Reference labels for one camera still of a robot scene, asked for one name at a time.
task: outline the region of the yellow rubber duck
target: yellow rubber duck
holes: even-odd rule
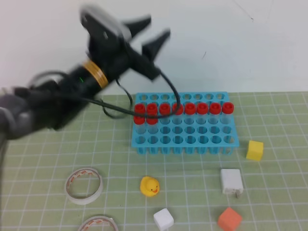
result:
[[[140,191],[146,196],[155,196],[159,193],[159,183],[153,177],[143,177],[140,183]]]

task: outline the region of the double-sided tape roll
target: double-sided tape roll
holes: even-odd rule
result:
[[[86,231],[91,225],[98,225],[98,224],[102,225],[109,224],[114,231],[119,231],[114,220],[112,218],[108,218],[105,216],[96,216],[89,218],[79,227],[78,231]]]
[[[71,184],[73,183],[73,181],[77,178],[77,177],[80,177],[82,175],[93,175],[93,176],[97,176],[97,178],[100,180],[100,186],[98,187],[97,191],[92,194],[91,196],[89,197],[86,197],[86,198],[76,198],[76,197],[73,197],[70,193],[69,193],[69,188],[71,186]],[[87,167],[87,168],[81,168],[81,169],[78,169],[76,171],[74,171],[66,180],[66,183],[64,185],[64,192],[67,196],[67,198],[73,202],[74,204],[77,204],[77,205],[87,205],[93,201],[95,201],[102,193],[103,191],[103,179],[101,177],[101,175],[98,173],[97,170],[91,168],[91,167]]]

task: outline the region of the green cutting mat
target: green cutting mat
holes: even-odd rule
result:
[[[128,105],[125,96],[104,99]],[[120,231],[157,231],[153,214],[167,207],[175,220],[169,231],[216,231],[218,216],[231,206],[243,217],[240,231],[308,231],[308,93],[232,93],[230,99],[240,139],[230,156],[140,156],[130,148],[131,117],[111,120],[95,105],[64,131],[11,142],[2,230],[76,231],[89,217],[107,215]],[[249,140],[264,142],[260,162],[245,158]],[[75,205],[64,195],[64,182],[89,166],[103,176],[103,193],[94,203]],[[241,170],[239,199],[221,193],[221,168]],[[145,175],[160,182],[153,198],[139,191]],[[80,179],[73,190],[93,192],[97,183]]]

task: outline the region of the red test tube cap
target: red test tube cap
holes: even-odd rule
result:
[[[172,105],[172,111],[174,112],[176,109],[177,109],[177,103],[174,103],[174,104]],[[179,115],[183,114],[183,112],[184,112],[184,107],[183,107],[183,105],[181,104],[181,105],[180,105],[180,108],[178,109],[178,111],[177,111],[175,114],[176,114],[177,116],[179,116]]]
[[[157,105],[155,103],[149,103],[146,106],[146,112],[147,112],[147,114],[156,115],[158,113]]]
[[[148,113],[149,116],[155,116],[156,114],[151,114],[151,113]],[[152,118],[146,118],[146,122],[149,124],[149,125],[154,125],[154,124],[157,124],[158,123],[158,119],[152,119]]]
[[[170,105],[168,103],[162,103],[160,106],[159,106],[159,113],[161,115],[168,115],[170,114]]]
[[[145,123],[144,117],[134,116],[134,123],[137,125],[141,125]]]
[[[213,115],[218,115],[221,112],[221,106],[219,103],[212,103],[210,105],[210,113]]]
[[[231,102],[225,102],[222,105],[222,112],[224,114],[232,114],[234,111],[234,105]]]
[[[196,106],[194,103],[187,103],[185,104],[185,114],[193,115],[196,113]]]
[[[208,112],[208,106],[206,103],[197,104],[197,113],[200,115],[205,115]]]
[[[145,113],[145,106],[142,103],[138,103],[135,105],[135,112],[144,114]]]

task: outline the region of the blue test tube rack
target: blue test tube rack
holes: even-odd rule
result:
[[[181,104],[186,103],[219,103],[221,106],[224,102],[229,102],[227,92],[183,92],[179,93]],[[136,94],[135,103],[156,103],[159,107],[162,103],[172,105],[176,103],[173,93],[138,93]],[[220,119],[218,123],[211,124],[207,120],[200,125],[194,120],[193,124],[187,125],[184,122],[185,114],[180,124],[173,124],[172,117],[168,124],[162,124],[158,121],[158,132],[150,134],[148,130],[143,134],[136,132],[134,124],[132,130],[131,146],[137,148],[139,154],[158,154],[160,151],[163,154],[169,154],[171,151],[174,154],[232,154],[235,147],[239,147],[239,140],[235,128],[234,118],[231,115],[231,120],[226,124]]]

